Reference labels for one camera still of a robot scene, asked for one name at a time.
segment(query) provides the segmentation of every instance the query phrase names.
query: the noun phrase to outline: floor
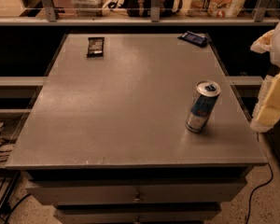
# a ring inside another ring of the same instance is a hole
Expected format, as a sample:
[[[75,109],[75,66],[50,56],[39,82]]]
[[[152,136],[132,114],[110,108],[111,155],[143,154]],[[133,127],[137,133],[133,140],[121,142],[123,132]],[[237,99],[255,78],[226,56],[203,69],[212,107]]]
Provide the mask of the floor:
[[[270,144],[265,137],[259,135],[259,144],[268,158],[273,170],[273,180],[268,185],[257,189],[251,199],[250,224],[280,224],[280,164],[274,156]],[[268,165],[255,167],[247,176],[247,185],[240,193],[228,203],[222,203],[222,211],[212,220],[205,221],[204,224],[244,224],[248,213],[249,197],[253,189],[268,182],[271,178],[271,171]],[[23,196],[27,194],[25,185],[27,179],[21,177],[19,184],[9,198],[9,205],[13,207]],[[60,224],[53,217],[54,208],[52,206],[42,206],[33,196],[26,198],[10,216],[10,224]]]

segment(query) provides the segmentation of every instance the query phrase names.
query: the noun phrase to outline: table top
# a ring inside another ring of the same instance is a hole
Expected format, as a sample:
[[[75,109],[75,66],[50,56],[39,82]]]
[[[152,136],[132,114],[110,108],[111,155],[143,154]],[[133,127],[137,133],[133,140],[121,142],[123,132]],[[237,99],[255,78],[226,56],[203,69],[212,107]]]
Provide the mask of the table top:
[[[88,37],[105,38],[87,58]],[[70,34],[6,168],[76,169],[264,164],[256,134],[211,46],[179,34]],[[221,94],[205,131],[185,122],[195,85]]]

